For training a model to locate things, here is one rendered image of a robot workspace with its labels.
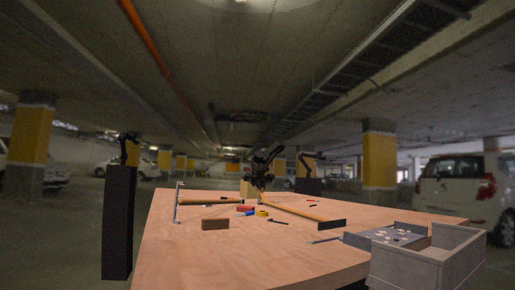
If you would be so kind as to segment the red flat block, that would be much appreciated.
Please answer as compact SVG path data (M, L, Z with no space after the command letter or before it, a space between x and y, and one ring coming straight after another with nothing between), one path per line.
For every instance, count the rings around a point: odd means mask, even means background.
M236 207L236 211L239 211L239 212L247 212L247 211L251 211L251 210L254 211L254 208L255 207L240 205L240 206Z

